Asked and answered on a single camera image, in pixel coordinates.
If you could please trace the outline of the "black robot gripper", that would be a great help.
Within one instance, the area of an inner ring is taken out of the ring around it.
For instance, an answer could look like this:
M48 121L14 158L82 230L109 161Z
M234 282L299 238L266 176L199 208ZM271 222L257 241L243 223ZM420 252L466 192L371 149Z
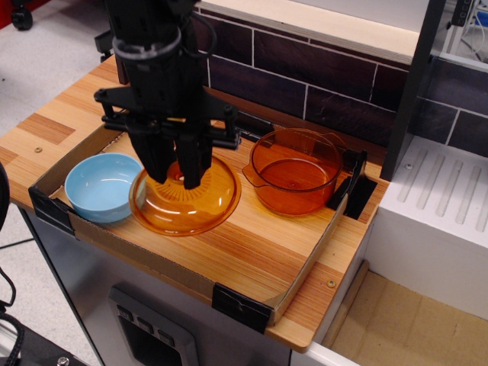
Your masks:
M147 45L114 38L113 48L130 84L95 93L105 126L128 132L153 180L165 183L177 156L184 187L199 187L211 167L212 146L236 149L240 143L236 108L204 90L198 55L183 47L180 36Z

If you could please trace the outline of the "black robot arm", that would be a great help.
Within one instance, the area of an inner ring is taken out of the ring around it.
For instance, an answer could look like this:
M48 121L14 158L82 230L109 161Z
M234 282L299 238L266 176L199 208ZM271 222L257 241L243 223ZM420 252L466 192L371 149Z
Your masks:
M217 45L213 28L204 52L193 20L207 21L193 1L108 1L115 56L129 84L101 89L94 98L108 129L129 134L150 178L164 183L178 163L187 189L200 186L211 167L212 149L236 149L237 109L203 87L201 60Z

